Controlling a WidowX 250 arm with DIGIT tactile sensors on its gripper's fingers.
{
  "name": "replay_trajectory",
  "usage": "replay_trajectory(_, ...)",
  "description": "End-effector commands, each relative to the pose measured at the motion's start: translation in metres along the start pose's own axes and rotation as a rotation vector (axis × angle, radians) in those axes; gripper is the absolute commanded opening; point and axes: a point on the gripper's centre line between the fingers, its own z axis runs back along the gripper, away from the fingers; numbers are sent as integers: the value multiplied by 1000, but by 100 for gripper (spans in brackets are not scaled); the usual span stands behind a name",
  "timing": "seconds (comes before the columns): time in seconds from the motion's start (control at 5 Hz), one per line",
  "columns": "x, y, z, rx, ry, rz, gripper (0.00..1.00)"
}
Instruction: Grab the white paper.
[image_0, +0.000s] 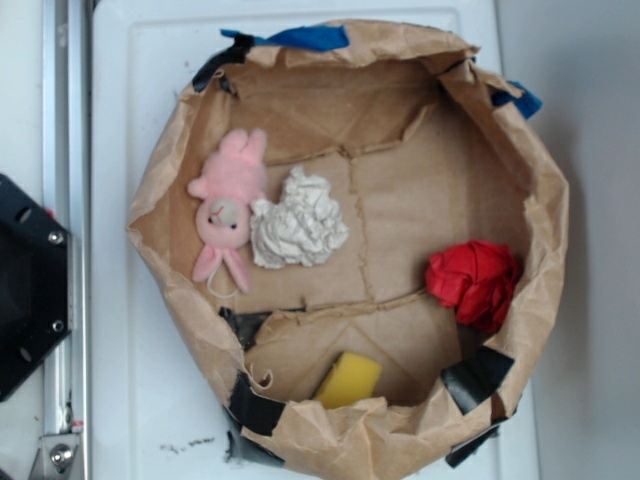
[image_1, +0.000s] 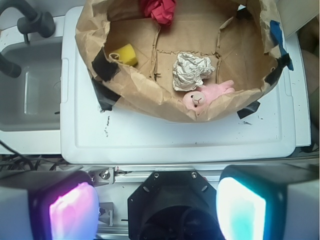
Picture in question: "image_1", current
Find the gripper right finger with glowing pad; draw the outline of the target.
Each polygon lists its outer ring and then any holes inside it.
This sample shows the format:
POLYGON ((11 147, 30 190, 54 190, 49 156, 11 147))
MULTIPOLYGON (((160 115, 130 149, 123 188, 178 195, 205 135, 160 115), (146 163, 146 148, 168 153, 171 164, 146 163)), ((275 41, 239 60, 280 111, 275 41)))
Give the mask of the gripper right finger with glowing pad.
POLYGON ((216 211, 227 240, 318 240, 317 164, 232 164, 221 173, 216 211))

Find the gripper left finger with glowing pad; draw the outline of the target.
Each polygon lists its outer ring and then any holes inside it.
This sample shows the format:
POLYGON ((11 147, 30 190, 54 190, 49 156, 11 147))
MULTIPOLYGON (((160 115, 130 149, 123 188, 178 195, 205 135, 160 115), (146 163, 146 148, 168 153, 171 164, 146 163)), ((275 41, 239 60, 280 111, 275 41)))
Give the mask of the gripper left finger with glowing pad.
POLYGON ((88 173, 0 173, 2 240, 93 240, 98 223, 99 197, 88 173))

